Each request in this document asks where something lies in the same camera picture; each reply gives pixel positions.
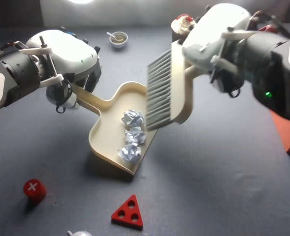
triangle with holes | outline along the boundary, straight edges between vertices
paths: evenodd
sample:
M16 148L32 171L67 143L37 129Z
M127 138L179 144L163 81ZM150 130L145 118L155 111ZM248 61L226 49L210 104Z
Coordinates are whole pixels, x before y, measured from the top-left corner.
M141 230L143 221L141 219L136 195L132 195L111 216L112 223L120 224L129 228Z

brush bristles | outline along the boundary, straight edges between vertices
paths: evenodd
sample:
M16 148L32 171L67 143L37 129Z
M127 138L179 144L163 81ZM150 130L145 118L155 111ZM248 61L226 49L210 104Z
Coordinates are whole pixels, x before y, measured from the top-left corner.
M171 123L171 50L148 66L147 130Z

dustpan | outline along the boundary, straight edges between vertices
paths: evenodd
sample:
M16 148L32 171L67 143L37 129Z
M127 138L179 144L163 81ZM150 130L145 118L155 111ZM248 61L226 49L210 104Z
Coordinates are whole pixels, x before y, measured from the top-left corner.
M110 100L102 100L83 88L72 85L77 94L78 103L99 115L98 120L89 132L89 144L92 152L105 161L134 175L143 159L157 130L146 131L146 141L141 147L141 158L137 164L129 163L118 155L118 149L123 148L124 131L129 128L121 118L128 109L146 113L146 87L137 82L122 84Z

green led indicator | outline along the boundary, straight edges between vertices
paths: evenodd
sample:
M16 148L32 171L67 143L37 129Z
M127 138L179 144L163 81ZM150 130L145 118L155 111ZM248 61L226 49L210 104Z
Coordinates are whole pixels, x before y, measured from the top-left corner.
M270 92L265 93L266 97L272 97L273 95Z

table surface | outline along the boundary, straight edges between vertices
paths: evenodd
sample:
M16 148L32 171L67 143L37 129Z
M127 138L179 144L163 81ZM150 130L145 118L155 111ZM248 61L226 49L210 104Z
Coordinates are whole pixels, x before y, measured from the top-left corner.
M0 43L25 42L39 30L0 29ZM103 99L123 82L146 84L146 66L171 42L169 28L70 30L101 47L94 94ZM117 52L105 33L119 30L129 40ZM57 114L44 88L0 109L0 236L290 235L290 157L250 84L231 99L207 76L195 79L192 115L157 132L134 178L91 152L96 120L84 108ZM48 190L35 208L22 191L30 178ZM110 221L132 194L142 232Z

